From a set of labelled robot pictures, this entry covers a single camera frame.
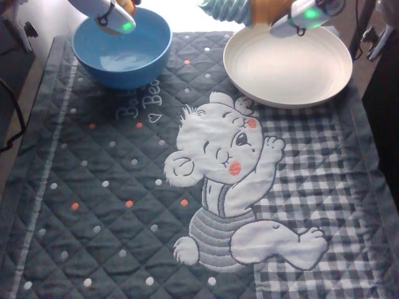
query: white dot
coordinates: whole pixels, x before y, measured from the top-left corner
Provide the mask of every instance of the white dot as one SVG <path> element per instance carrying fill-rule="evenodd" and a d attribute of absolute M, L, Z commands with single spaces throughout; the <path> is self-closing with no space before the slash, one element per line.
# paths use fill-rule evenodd
<path fill-rule="evenodd" d="M 148 278 L 145 280 L 145 283 L 146 283 L 147 285 L 153 285 L 153 284 L 154 284 L 154 278 L 148 277 Z"/>
<path fill-rule="evenodd" d="M 101 231 L 101 227 L 100 227 L 99 225 L 97 225 L 97 226 L 95 226 L 95 227 L 93 228 L 93 231 L 94 231 L 96 234 L 98 234 L 98 233 Z"/>
<path fill-rule="evenodd" d="M 32 282 L 26 282 L 25 284 L 24 284 L 24 289 L 25 290 L 28 290 L 28 289 L 30 289 L 32 287 Z"/>
<path fill-rule="evenodd" d="M 44 235 L 46 234 L 46 230 L 45 229 L 40 229 L 37 234 L 39 235 L 39 237 L 44 237 Z"/>
<path fill-rule="evenodd" d="M 119 251 L 119 256 L 120 257 L 125 257 L 126 256 L 126 250 L 122 249 L 121 251 Z"/>
<path fill-rule="evenodd" d="M 210 277 L 208 279 L 208 283 L 209 283 L 209 285 L 215 285 L 216 284 L 216 279 L 214 277 Z"/>
<path fill-rule="evenodd" d="M 66 252 L 66 251 L 61 252 L 61 258 L 63 260 L 67 259 L 68 258 L 68 252 Z"/>
<path fill-rule="evenodd" d="M 88 288 L 89 286 L 92 285 L 92 280 L 89 278 L 86 278 L 85 281 L 83 282 L 83 285 Z"/>

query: polka dot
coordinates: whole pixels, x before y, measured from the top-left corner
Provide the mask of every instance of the polka dot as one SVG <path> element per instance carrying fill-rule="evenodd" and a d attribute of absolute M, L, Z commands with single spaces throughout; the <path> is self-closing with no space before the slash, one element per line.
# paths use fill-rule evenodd
<path fill-rule="evenodd" d="M 68 252 L 66 252 L 66 251 L 61 252 L 61 258 L 63 260 L 66 260 L 68 258 Z"/>
<path fill-rule="evenodd" d="M 45 229 L 40 229 L 37 234 L 39 235 L 39 237 L 44 237 L 44 235 L 46 234 L 46 230 Z"/>
<path fill-rule="evenodd" d="M 133 201 L 127 201 L 125 202 L 126 207 L 132 207 L 133 206 Z"/>
<path fill-rule="evenodd" d="M 208 283 L 209 283 L 209 285 L 216 285 L 216 279 L 214 278 L 214 277 L 210 277 L 209 279 L 208 279 Z"/>
<path fill-rule="evenodd" d="M 121 251 L 119 251 L 119 256 L 120 257 L 125 257 L 126 256 L 126 250 L 122 249 Z"/>
<path fill-rule="evenodd" d="M 88 288 L 89 286 L 92 285 L 92 280 L 89 278 L 86 278 L 85 281 L 83 282 L 83 285 Z"/>
<path fill-rule="evenodd" d="M 148 278 L 145 280 L 145 284 L 146 284 L 146 285 L 149 285 L 149 286 L 153 285 L 153 284 L 154 284 L 154 278 L 148 277 Z"/>
<path fill-rule="evenodd" d="M 26 283 L 24 284 L 24 289 L 27 290 L 27 291 L 28 291 L 31 287 L 32 287 L 32 282 L 26 282 Z"/>
<path fill-rule="evenodd" d="M 96 234 L 98 234 L 98 233 L 101 231 L 101 227 L 100 227 L 99 225 L 97 225 L 97 226 L 95 226 L 95 227 L 93 228 L 93 231 L 94 231 Z"/>

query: embroidered bear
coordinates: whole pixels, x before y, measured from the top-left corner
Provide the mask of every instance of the embroidered bear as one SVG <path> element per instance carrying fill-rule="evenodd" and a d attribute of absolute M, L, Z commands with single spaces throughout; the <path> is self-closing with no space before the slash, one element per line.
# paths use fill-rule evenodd
<path fill-rule="evenodd" d="M 235 272 L 280 255 L 311 270 L 328 248 L 323 232 L 313 227 L 298 235 L 280 223 L 257 221 L 252 211 L 272 188 L 285 147 L 276 137 L 264 138 L 250 117 L 252 104 L 212 93 L 208 104 L 183 109 L 178 151 L 167 157 L 165 175 L 178 187 L 204 178 L 203 206 L 191 219 L 190 236 L 177 240 L 174 256 L 186 265 Z"/>

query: white plate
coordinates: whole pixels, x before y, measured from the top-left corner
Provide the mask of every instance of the white plate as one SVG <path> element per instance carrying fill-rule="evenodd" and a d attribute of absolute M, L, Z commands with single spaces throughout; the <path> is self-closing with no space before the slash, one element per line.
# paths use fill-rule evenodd
<path fill-rule="evenodd" d="M 267 25 L 244 28 L 227 43 L 223 60 L 243 94 L 277 108 L 318 105 L 339 93 L 353 70 L 344 43 L 323 27 L 285 39 L 271 36 Z"/>

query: bear's leg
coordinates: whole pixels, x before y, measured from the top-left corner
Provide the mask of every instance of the bear's leg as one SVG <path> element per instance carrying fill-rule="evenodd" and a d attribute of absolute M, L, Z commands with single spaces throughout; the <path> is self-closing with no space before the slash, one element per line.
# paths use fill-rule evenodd
<path fill-rule="evenodd" d="M 176 241 L 173 248 L 173 256 L 178 262 L 189 266 L 198 263 L 200 252 L 193 238 L 182 237 Z"/>
<path fill-rule="evenodd" d="M 283 256 L 293 267 L 309 270 L 327 251 L 318 229 L 297 235 L 274 221 L 257 221 L 239 228 L 231 238 L 231 255 L 239 263 L 259 263 L 273 255 Z"/>

